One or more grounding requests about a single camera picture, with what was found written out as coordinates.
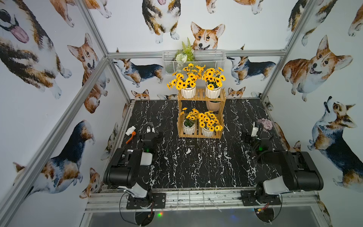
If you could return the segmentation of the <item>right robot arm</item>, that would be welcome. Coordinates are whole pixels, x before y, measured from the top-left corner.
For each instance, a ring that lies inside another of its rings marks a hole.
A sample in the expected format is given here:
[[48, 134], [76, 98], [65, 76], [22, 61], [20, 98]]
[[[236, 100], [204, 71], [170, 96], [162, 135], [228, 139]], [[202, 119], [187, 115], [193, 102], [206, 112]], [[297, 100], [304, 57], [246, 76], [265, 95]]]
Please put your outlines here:
[[257, 163], [278, 166], [281, 168], [281, 175], [257, 183], [253, 195], [257, 201], [287, 193], [323, 189], [323, 178], [308, 152], [270, 149], [266, 144], [270, 138], [264, 137], [262, 133], [263, 124], [254, 122], [252, 132], [243, 131], [241, 139], [251, 145]]

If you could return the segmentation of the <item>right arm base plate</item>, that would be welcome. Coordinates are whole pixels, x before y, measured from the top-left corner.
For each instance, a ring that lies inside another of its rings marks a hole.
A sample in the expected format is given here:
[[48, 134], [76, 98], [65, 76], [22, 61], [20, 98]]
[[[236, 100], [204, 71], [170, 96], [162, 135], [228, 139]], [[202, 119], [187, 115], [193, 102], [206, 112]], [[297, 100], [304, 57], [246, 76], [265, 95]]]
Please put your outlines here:
[[242, 201], [244, 206], [265, 206], [269, 205], [281, 205], [281, 200], [279, 195], [268, 195], [262, 194], [258, 195], [256, 191], [240, 191], [239, 200]]

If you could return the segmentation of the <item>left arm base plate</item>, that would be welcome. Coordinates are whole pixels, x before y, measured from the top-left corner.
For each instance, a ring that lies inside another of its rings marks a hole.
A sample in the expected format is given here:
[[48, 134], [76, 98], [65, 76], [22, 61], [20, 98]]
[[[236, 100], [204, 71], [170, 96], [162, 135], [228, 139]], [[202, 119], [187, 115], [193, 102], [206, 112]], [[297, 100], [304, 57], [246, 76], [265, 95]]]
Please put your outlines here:
[[141, 209], [164, 209], [166, 202], [165, 193], [151, 193], [146, 198], [128, 198], [127, 210], [141, 210]]

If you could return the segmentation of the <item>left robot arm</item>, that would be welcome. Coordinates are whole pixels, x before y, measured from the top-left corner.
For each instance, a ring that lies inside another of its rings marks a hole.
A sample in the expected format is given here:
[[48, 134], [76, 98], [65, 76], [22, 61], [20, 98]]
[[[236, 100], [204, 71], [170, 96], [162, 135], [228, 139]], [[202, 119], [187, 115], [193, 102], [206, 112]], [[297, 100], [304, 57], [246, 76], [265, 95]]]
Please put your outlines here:
[[106, 185], [123, 189], [134, 199], [152, 199], [151, 187], [140, 178], [140, 168], [152, 164], [156, 152], [154, 147], [159, 138], [153, 123], [144, 125], [141, 132], [143, 146], [140, 149], [118, 148], [111, 158], [103, 181]]

